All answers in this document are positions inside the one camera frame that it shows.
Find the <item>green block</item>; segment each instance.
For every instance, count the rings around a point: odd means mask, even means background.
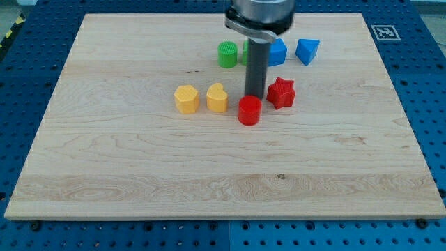
[[[248,40],[243,43],[243,56],[242,64],[246,66],[248,64]]]
[[[237,65],[237,45],[231,41],[224,41],[218,45],[218,64],[223,68]]]

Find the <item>wooden board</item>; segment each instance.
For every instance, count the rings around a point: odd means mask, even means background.
[[[294,55],[321,40],[315,61]],[[283,35],[295,106],[241,125],[245,67],[222,15],[86,15],[8,205],[10,220],[441,218],[445,207],[359,14],[301,14]],[[206,109],[222,82],[229,110]],[[177,86],[201,93],[176,111]]]

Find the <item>blue cube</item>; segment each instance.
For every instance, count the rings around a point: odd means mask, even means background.
[[[298,47],[295,49],[295,55],[306,66],[314,59],[318,51],[319,40],[299,39]]]
[[[286,45],[282,39],[278,38],[275,43],[271,45],[268,66],[277,66],[285,63],[285,57]]]

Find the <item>blue perforated table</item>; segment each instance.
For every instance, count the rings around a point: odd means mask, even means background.
[[[225,1],[42,0],[0,63],[0,211],[5,211],[85,13],[221,13]],[[446,189],[446,59],[406,0],[297,1],[362,13],[440,193]],[[396,31],[383,36],[383,29]],[[444,250],[446,220],[9,222],[0,250]]]

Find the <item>yellow hexagon block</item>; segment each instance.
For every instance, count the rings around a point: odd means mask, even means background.
[[[225,112],[228,110],[228,93],[224,91],[223,84],[211,85],[206,94],[208,109],[213,112]]]
[[[190,84],[179,86],[175,93],[175,106],[182,114],[193,114],[200,105],[199,92]]]

